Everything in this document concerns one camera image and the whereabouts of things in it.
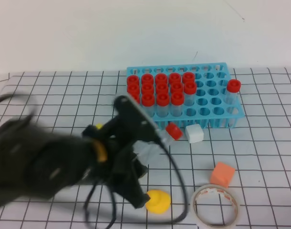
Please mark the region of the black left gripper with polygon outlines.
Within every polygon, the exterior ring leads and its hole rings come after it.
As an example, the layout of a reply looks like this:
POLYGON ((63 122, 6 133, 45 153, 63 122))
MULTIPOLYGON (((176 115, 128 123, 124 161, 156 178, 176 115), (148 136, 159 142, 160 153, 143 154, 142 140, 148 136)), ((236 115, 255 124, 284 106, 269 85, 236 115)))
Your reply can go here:
POLYGON ((116 96, 114 108, 117 111, 114 118, 100 129, 88 125, 82 136, 100 141, 116 158, 124 158, 130 153, 131 167, 124 172, 112 171, 109 186, 134 208, 142 208, 150 197, 138 180, 147 173, 147 167, 133 152, 133 145, 137 141, 160 145, 158 126, 130 95, 116 96))

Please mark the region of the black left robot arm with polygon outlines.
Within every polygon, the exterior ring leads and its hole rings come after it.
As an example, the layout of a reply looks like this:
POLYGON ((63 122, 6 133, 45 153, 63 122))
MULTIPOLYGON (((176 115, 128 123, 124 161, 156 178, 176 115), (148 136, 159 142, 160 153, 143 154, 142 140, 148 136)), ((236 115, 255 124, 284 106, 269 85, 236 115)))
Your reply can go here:
POLYGON ((115 98, 117 116, 80 136, 51 133, 34 112, 0 127, 0 206, 18 197, 51 198, 74 185, 103 184, 135 208, 149 200, 139 184, 146 167, 133 146, 156 143, 157 127, 127 95, 115 98))

